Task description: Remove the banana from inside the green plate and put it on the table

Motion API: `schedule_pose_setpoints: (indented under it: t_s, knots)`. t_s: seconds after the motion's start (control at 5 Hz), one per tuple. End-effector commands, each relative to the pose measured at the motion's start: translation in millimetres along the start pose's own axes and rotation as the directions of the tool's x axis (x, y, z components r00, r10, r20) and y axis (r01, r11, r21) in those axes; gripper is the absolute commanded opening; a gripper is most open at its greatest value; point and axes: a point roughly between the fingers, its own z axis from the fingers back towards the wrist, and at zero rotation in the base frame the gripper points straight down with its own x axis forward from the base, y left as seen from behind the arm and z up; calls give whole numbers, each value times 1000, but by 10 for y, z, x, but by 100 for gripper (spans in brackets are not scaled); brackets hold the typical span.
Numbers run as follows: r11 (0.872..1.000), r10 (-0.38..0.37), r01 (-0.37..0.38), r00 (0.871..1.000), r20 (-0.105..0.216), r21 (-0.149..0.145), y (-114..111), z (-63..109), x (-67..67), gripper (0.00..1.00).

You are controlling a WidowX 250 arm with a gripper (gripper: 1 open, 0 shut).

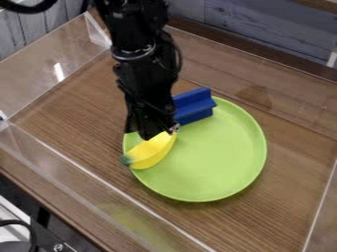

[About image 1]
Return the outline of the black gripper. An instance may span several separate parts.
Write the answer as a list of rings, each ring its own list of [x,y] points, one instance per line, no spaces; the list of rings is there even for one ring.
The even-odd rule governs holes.
[[[153,53],[115,54],[114,58],[118,86],[126,96],[126,132],[141,132],[142,126],[144,140],[162,132],[172,134],[178,127],[172,89],[182,69],[181,57],[176,53]]]

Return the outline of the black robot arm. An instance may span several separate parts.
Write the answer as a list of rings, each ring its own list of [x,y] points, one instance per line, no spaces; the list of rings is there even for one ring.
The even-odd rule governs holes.
[[[114,72],[126,98],[126,131],[150,140],[178,128],[172,89],[184,59],[165,30],[169,4],[165,0],[94,0],[94,3],[113,40]]]

